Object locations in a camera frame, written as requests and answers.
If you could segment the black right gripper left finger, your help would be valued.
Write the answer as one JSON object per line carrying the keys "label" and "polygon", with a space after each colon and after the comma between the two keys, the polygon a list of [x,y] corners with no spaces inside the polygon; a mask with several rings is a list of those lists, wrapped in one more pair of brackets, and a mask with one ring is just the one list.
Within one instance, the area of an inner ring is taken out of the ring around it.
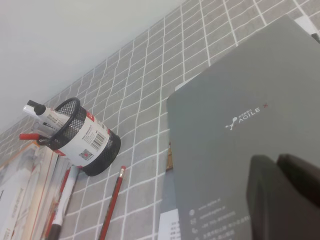
{"label": "black right gripper left finger", "polygon": [[251,158],[246,201],[254,240],[320,238],[320,207],[301,195],[266,155]]}

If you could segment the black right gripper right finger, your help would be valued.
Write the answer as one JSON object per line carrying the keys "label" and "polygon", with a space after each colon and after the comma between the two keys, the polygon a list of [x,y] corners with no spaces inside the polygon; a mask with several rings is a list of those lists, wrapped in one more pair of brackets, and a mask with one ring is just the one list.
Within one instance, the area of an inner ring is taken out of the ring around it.
{"label": "black right gripper right finger", "polygon": [[294,188],[320,207],[320,168],[291,154],[281,154],[277,165]]}

